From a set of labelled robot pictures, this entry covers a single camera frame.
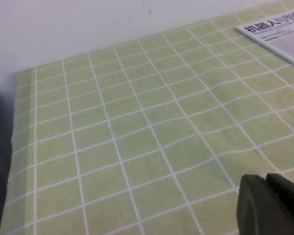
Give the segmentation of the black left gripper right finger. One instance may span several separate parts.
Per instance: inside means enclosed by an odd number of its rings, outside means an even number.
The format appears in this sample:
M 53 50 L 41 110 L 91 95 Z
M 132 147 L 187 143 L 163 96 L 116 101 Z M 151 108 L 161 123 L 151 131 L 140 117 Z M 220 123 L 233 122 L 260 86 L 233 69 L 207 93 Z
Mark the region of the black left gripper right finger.
M 282 204 L 294 217 L 294 183 L 276 173 L 267 174 L 266 182 L 269 183 Z

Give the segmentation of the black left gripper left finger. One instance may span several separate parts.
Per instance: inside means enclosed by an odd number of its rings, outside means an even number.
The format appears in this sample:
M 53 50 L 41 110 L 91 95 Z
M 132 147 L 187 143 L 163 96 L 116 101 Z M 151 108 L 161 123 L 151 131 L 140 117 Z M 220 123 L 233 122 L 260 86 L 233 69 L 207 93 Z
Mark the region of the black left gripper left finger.
M 259 175 L 242 176 L 236 219 L 241 235 L 294 235 L 294 217 Z

